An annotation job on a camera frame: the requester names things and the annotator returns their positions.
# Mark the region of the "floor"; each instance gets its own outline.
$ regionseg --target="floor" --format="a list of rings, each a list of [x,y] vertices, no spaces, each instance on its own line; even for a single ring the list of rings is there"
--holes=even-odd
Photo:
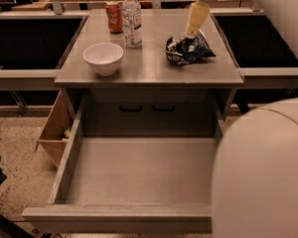
[[[0,185],[0,214],[13,221],[34,237],[43,233],[28,223],[22,211],[28,206],[44,206],[50,195],[57,172],[45,150],[37,144],[49,112],[11,115],[0,113],[0,168],[7,179]],[[0,231],[0,237],[9,237]],[[212,235],[70,235],[54,234],[53,237],[97,238],[211,238]]]

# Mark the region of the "open drawer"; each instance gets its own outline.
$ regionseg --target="open drawer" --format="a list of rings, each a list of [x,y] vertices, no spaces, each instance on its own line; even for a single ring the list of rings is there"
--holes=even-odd
[[[86,90],[49,204],[23,216],[45,232],[211,233],[215,111],[206,88]]]

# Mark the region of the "red soda can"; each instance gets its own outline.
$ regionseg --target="red soda can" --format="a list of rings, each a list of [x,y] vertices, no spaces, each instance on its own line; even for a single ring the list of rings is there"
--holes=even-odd
[[[122,13],[119,2],[106,2],[108,28],[110,33],[122,32]]]

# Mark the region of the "bottle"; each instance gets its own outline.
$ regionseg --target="bottle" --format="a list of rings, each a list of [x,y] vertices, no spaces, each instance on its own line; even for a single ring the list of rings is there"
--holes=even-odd
[[[121,6],[123,34],[125,44],[130,48],[140,47],[141,33],[141,5],[138,0],[124,0]]]

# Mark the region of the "drawer handle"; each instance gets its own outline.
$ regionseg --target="drawer handle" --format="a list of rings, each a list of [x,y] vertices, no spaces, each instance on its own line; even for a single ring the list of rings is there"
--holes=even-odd
[[[171,106],[158,106],[156,103],[153,103],[152,110],[156,112],[173,112],[176,110],[176,104],[173,102]]]
[[[139,103],[138,105],[136,105],[136,104],[124,105],[124,104],[120,103],[119,110],[121,112],[140,112],[142,110],[142,104]]]

